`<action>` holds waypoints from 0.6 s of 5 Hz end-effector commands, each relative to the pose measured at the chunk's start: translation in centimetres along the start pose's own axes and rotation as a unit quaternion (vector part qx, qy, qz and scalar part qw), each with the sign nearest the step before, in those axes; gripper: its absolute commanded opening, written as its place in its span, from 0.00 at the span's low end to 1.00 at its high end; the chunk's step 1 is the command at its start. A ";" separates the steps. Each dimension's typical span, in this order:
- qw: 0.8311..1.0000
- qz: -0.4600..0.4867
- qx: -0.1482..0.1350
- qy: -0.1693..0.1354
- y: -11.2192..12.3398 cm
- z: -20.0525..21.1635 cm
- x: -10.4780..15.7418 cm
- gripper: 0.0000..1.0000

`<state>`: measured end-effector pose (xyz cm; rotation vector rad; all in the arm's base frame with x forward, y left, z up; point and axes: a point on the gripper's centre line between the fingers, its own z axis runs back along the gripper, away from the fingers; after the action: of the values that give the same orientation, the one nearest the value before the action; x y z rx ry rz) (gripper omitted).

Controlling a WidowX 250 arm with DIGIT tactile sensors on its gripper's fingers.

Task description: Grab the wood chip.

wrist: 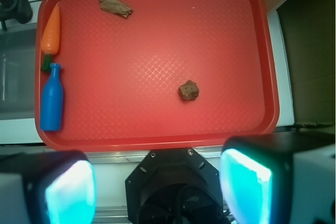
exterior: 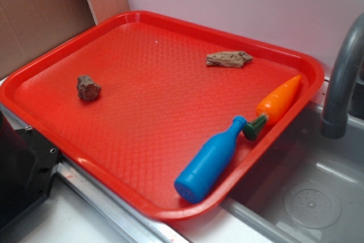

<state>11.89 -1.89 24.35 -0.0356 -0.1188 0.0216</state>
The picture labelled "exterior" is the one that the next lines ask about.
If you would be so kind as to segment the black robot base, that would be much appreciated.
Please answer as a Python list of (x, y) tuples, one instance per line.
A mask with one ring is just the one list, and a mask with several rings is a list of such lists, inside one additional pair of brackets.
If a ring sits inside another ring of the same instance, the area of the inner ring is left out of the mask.
[(1, 231), (48, 199), (60, 157), (37, 130), (15, 130), (1, 114)]

